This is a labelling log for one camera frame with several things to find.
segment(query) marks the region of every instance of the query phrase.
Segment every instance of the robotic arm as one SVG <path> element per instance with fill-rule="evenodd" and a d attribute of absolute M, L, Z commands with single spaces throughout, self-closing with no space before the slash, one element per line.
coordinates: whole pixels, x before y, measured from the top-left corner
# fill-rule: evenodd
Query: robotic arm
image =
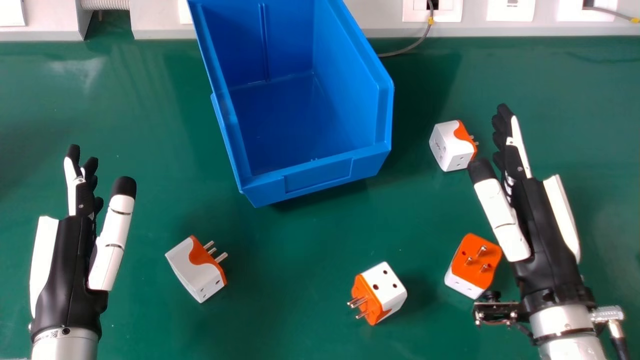
<path fill-rule="evenodd" d="M 493 233 L 511 263 L 520 302 L 489 292 L 474 304 L 476 325 L 505 323 L 523 330 L 544 360 L 606 360 L 598 339 L 609 326 L 620 359 L 629 359 L 620 307 L 596 306 L 578 269 L 580 243 L 560 177 L 539 181 L 531 172 L 517 117 L 505 105 L 492 118 L 498 151 L 468 166 Z M 522 325 L 529 323 L 531 329 Z"/>
<path fill-rule="evenodd" d="M 100 236 L 96 218 L 103 200 L 95 197 L 98 159 L 79 166 L 80 148 L 64 160 L 68 216 L 40 217 L 36 231 L 29 297 L 32 360 L 93 360 L 102 336 L 100 314 L 118 273 L 136 198 L 136 182 L 118 178 Z"/>

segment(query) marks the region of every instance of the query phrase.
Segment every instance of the green tabletop surface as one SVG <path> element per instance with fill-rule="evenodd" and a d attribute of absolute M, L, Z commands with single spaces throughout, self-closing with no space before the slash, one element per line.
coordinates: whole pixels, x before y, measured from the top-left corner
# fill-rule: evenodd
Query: green tabletop surface
<path fill-rule="evenodd" d="M 97 195 L 120 175 L 138 182 L 100 360 L 537 359 L 522 333 L 477 329 L 472 301 L 443 282 L 465 234 L 495 239 L 467 173 L 443 173 L 428 138 L 461 119 L 491 156 L 501 102 L 534 175 L 563 178 L 586 284 L 623 306 L 640 339 L 640 37 L 429 38 L 383 63 L 396 96 L 381 172 L 255 209 L 237 190 L 194 40 L 135 41 L 126 15 L 106 13 L 85 42 L 0 44 L 0 359 L 29 356 L 36 222 L 65 216 L 70 143 L 100 159 Z M 227 287 L 203 304 L 164 257 L 191 234 L 229 253 Z M 345 303 L 355 275 L 381 261 L 408 298 L 371 327 Z M 504 260 L 493 287 L 517 298 Z"/>

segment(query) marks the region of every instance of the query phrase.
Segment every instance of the blue container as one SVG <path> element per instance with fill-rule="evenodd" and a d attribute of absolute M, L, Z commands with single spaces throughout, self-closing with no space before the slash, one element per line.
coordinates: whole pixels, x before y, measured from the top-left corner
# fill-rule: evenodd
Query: blue container
<path fill-rule="evenodd" d="M 394 87 L 342 0 L 189 0 L 240 192 L 263 206 L 374 176 Z"/>

